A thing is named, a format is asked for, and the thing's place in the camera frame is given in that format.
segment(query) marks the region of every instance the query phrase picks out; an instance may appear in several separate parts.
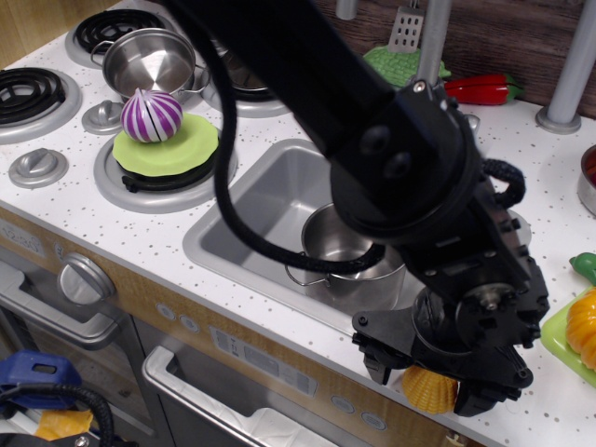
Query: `toy onion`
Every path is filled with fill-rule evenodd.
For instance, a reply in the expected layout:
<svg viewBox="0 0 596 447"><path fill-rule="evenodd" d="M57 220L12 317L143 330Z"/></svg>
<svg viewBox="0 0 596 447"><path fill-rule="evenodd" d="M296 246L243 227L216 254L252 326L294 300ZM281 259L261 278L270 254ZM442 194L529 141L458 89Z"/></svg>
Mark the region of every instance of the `toy onion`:
<svg viewBox="0 0 596 447"><path fill-rule="evenodd" d="M122 129L137 142L164 142L183 122L183 108L165 91L137 88L122 109Z"/></svg>

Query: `red pepper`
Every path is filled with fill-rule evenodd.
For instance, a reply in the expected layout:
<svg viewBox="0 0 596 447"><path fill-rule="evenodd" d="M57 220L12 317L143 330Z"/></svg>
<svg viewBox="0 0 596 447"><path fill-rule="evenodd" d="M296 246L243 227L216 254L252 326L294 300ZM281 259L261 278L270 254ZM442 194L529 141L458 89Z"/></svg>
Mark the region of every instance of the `red pepper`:
<svg viewBox="0 0 596 447"><path fill-rule="evenodd" d="M447 95L462 104L500 105L523 93L508 74L483 74L445 83Z"/></svg>

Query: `black coil burner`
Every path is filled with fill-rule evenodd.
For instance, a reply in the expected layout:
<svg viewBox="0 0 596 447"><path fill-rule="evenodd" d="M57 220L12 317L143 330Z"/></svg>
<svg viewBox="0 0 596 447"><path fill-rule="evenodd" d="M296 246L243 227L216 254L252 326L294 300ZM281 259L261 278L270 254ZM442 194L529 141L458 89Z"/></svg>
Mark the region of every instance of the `black coil burner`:
<svg viewBox="0 0 596 447"><path fill-rule="evenodd" d="M0 125L21 123L65 99L61 79L49 70L0 71Z"/></svg>
<svg viewBox="0 0 596 447"><path fill-rule="evenodd" d="M164 22L155 14L138 9L115 9L103 11L83 20L74 31L78 44L91 53L99 43L115 41L125 34L143 28L165 28ZM107 47L100 47L98 54L104 54Z"/></svg>
<svg viewBox="0 0 596 447"><path fill-rule="evenodd" d="M211 154L205 163L195 168L183 172L181 174L174 175L161 175L158 177L147 177L145 175L131 172L122 168L118 163L118 166L127 174L122 176L122 183L131 193L137 193L139 191L174 191L191 184L198 183L207 178L213 169L215 163L215 154L217 150Z"/></svg>

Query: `stainless steel pot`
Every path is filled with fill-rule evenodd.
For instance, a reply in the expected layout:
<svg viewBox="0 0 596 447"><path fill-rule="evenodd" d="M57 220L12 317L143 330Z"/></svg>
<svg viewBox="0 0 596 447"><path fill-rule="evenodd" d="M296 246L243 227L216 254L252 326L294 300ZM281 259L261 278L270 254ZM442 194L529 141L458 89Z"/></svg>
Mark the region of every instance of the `stainless steel pot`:
<svg viewBox="0 0 596 447"><path fill-rule="evenodd" d="M589 212L596 214L596 146L584 153L580 166L577 195Z"/></svg>
<svg viewBox="0 0 596 447"><path fill-rule="evenodd" d="M103 62L95 61L101 47L110 45ZM128 33L115 42L100 42L91 52L93 63L102 67L107 85L123 98L136 88L161 90L172 95L200 93L191 90L195 81L196 55L180 35L159 28L144 28Z"/></svg>
<svg viewBox="0 0 596 447"><path fill-rule="evenodd" d="M364 254L371 241L341 221L333 204L316 210L306 221L302 245L307 256L328 261L348 261ZM395 307L405 277L400 255L387 247L386 255L373 267L353 275L327 275L305 272L305 281L292 281L306 287L306 295L342 312L353 315L360 310Z"/></svg>

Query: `blue object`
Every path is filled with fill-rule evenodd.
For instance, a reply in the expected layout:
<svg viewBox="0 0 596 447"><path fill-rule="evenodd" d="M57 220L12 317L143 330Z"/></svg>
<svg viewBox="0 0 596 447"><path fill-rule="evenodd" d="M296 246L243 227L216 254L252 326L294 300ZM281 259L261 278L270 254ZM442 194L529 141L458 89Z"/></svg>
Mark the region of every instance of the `blue object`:
<svg viewBox="0 0 596 447"><path fill-rule="evenodd" d="M56 384L81 386L81 376L66 358L43 352L22 350L0 362L0 391L23 384ZM13 402L25 408L64 410L76 399L62 396L20 396Z"/></svg>

